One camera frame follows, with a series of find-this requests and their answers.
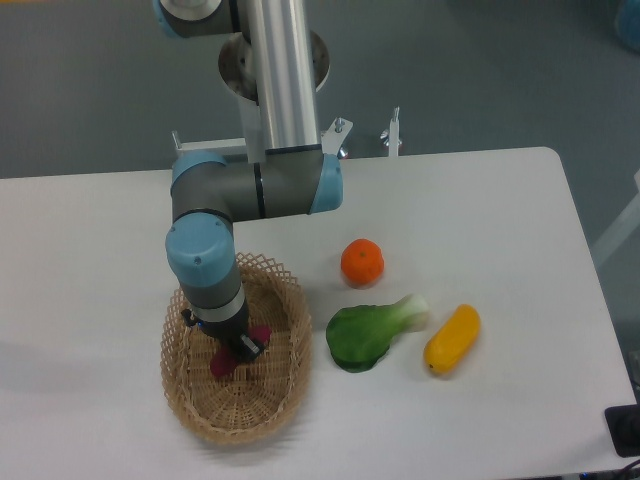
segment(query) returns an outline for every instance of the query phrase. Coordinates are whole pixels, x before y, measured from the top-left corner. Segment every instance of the black object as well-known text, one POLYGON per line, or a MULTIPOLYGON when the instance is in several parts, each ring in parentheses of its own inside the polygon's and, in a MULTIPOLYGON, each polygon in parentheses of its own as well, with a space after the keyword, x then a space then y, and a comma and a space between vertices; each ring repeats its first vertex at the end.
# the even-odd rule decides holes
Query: black object
POLYGON ((189 310, 188 308, 181 311, 180 315, 182 315, 184 324, 189 328, 194 327, 198 323, 198 320, 191 317, 191 310, 189 310))
POLYGON ((249 306, 247 300, 238 312, 224 322, 203 322, 196 317, 200 331, 226 345, 240 363, 253 362, 264 351, 264 345, 248 334, 249 306))
POLYGON ((640 456, 640 405, 610 407, 604 416, 616 453, 621 457, 640 456))

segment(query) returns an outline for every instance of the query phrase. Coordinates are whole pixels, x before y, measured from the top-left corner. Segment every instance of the green leafy vegetable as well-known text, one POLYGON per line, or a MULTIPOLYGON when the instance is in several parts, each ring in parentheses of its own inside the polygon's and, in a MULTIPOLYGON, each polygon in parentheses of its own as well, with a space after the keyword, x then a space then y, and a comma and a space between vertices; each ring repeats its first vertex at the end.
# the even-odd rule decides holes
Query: green leafy vegetable
POLYGON ((421 295, 407 295, 393 305, 343 308, 327 325, 327 343, 336 364, 348 372, 373 368, 393 337, 423 328, 429 305, 421 295))

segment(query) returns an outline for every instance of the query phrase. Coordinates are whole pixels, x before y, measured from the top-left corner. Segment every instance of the gray floor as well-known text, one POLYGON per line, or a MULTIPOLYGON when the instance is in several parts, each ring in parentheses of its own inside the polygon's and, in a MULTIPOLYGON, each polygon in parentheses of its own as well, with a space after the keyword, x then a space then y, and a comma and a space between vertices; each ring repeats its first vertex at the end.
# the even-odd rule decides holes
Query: gray floor
MULTIPOLYGON (((593 243, 637 192, 640 55, 609 0, 310 0, 331 78, 323 124, 352 156, 400 105, 406 154, 545 145, 593 243)), ((169 136, 240 136, 223 38, 172 41, 147 0, 0 5, 0 177, 169 168, 169 136)), ((601 273, 623 350, 640 349, 640 232, 601 273)))

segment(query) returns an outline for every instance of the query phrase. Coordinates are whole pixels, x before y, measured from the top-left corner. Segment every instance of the wicker basket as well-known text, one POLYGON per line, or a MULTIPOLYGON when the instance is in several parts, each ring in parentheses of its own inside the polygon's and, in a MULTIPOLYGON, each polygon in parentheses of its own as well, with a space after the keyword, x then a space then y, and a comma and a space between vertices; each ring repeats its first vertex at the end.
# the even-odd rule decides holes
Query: wicker basket
POLYGON ((297 279, 275 260, 238 254, 249 325, 272 330, 258 359, 216 379, 209 370, 219 342, 187 328, 181 290, 171 298, 162 335, 162 385, 182 425, 218 444, 247 443, 289 421, 304 397, 311 370, 311 319, 297 279))

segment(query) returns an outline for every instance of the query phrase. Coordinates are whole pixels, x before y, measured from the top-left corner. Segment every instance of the white vegetable stem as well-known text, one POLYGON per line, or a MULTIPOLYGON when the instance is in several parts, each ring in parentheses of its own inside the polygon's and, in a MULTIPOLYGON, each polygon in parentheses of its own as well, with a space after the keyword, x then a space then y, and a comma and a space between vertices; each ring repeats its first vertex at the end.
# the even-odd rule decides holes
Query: white vegetable stem
POLYGON ((407 329, 422 330, 427 324, 429 304, 422 295, 413 293, 394 304, 396 314, 407 329))

